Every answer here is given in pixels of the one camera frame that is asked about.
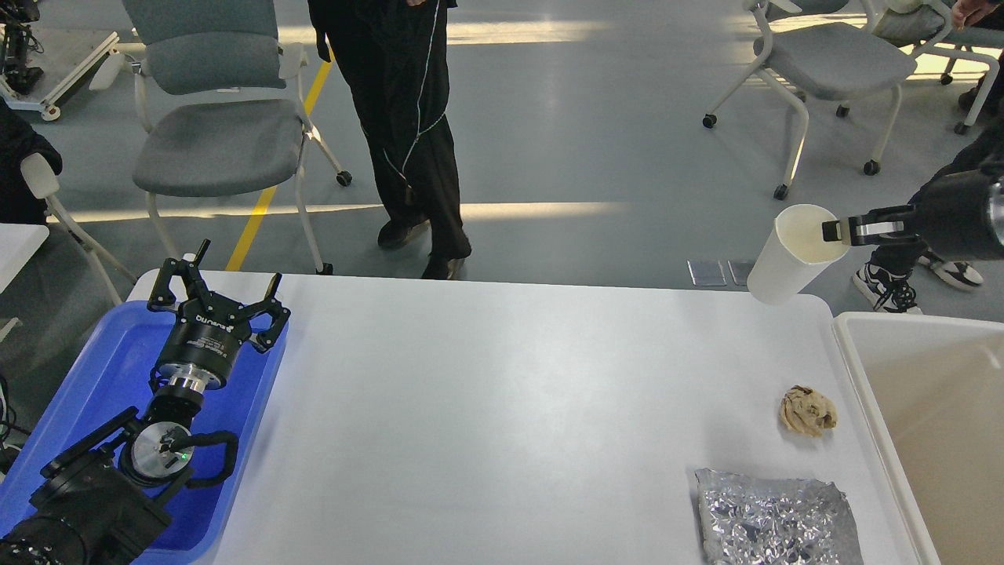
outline white paper cup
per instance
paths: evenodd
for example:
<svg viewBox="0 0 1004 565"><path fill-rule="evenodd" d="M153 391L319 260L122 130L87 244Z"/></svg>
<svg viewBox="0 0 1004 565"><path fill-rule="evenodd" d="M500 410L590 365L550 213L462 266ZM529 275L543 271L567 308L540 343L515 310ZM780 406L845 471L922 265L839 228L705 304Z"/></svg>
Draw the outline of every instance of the white paper cup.
<svg viewBox="0 0 1004 565"><path fill-rule="evenodd" d="M846 245L822 239L822 222L835 219L829 210L813 204L781 211L746 282L753 297L764 304L781 304L842 257Z"/></svg>

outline gray chair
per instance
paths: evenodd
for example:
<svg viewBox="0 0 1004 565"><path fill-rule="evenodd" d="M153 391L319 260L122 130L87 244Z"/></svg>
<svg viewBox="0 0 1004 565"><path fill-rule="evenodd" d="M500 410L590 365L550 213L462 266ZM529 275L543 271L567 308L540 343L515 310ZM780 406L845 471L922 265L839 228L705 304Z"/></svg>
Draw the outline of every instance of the gray chair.
<svg viewBox="0 0 1004 565"><path fill-rule="evenodd" d="M307 142L320 147L339 184L347 186L351 175L307 116L300 78L306 64L303 46L280 47L272 0L123 0L122 4L146 44L146 59L132 61L132 67L138 111L150 136L133 180L147 191L150 217L168 253L181 256L158 213L157 195L229 196L263 190L293 177L314 267L318 273L330 273L332 266L321 259L303 204ZM284 88L286 80L295 77L298 97L183 105L154 125L147 116L147 76L170 94Z"/></svg>
<svg viewBox="0 0 1004 565"><path fill-rule="evenodd" d="M983 104L987 100L987 94L990 93L990 88L993 86L1000 72L1000 62L997 58L985 53L978 53L973 49L980 47L1004 49L1004 31L982 27L955 29L952 27L951 6L953 4L955 4L955 0L914 0L913 2L906 3L907 6L913 7L913 10L907 13L900 13L891 6L883 15L880 24L890 22L890 25L896 25L902 21L916 21L922 16L922 14L917 13L918 11L929 10L930 18L937 21L937 32L933 36L926 34L929 36L914 37L909 42L901 41L895 44L905 45L913 43L914 49L911 54L915 58L922 54L947 57L948 64L941 74L942 84L952 83L952 69L955 68L955 61L957 59L971 60L987 65L986 77L983 80L983 84L977 89L973 105L969 108L965 119L955 124L955 132L961 135L965 134L973 123L976 123L976 118L979 116L980 111L983 109ZM883 37L883 27L880 25L880 28L875 31L875 34L880 37ZM952 44L954 47L942 47L939 43Z"/></svg>
<svg viewBox="0 0 1004 565"><path fill-rule="evenodd" d="M808 132L808 110L804 94L824 100L844 102L883 90L891 90L893 103L885 127L864 164L864 174L874 175L881 170L882 154L889 142L896 115L900 109L902 91L900 84L917 67L917 62L888 42L871 35L874 10L870 0L860 0L868 25L857 28L845 22L832 22L775 33L770 22L793 15L831 14L842 9L848 0L744 0L745 7L753 13L761 36L754 42L757 54L742 75L712 103L705 112L704 125L714 127L718 121L715 110L735 92L747 78L756 74L785 101L795 108L799 117L799 130L791 146L788 164L781 184L774 190L774 198L784 200L801 158L802 146ZM796 94L781 83L777 76L796 88ZM837 115L847 114L848 107L841 103Z"/></svg>

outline hand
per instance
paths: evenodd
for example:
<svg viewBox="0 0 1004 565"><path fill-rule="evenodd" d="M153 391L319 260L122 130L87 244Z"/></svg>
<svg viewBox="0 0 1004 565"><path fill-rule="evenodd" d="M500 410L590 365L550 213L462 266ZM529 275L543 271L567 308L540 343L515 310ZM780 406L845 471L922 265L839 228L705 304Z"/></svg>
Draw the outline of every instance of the hand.
<svg viewBox="0 0 1004 565"><path fill-rule="evenodd" d="M952 6L952 25L956 29L962 29L975 24L996 9L997 4L991 4L989 0L957 0L955 6Z"/></svg>

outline white bin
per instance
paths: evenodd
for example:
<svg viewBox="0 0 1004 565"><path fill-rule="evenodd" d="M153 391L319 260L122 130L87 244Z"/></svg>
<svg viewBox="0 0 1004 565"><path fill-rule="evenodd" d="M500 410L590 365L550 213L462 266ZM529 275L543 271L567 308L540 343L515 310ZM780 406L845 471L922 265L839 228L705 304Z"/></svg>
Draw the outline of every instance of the white bin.
<svg viewBox="0 0 1004 565"><path fill-rule="evenodd" d="M1004 324L847 313L834 329L915 542L926 524L942 563L1004 563Z"/></svg>

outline chair seat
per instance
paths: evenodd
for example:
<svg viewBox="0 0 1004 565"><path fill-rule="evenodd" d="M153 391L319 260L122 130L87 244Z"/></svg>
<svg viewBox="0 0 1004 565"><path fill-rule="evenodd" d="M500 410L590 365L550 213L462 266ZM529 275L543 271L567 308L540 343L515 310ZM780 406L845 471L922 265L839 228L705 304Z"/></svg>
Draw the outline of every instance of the chair seat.
<svg viewBox="0 0 1004 565"><path fill-rule="evenodd" d="M169 196L254 192L295 174L302 139L287 99L185 105L150 132L133 181Z"/></svg>
<svg viewBox="0 0 1004 565"><path fill-rule="evenodd" d="M1004 31L1000 29L988 29L984 27L967 27L965 29L953 29L942 39L943 43L955 43L967 47L987 47L1004 49Z"/></svg>
<svg viewBox="0 0 1004 565"><path fill-rule="evenodd" d="M760 53L762 38L753 49ZM835 22L775 34L765 65L809 95L848 100L906 80L917 61L884 39Z"/></svg>

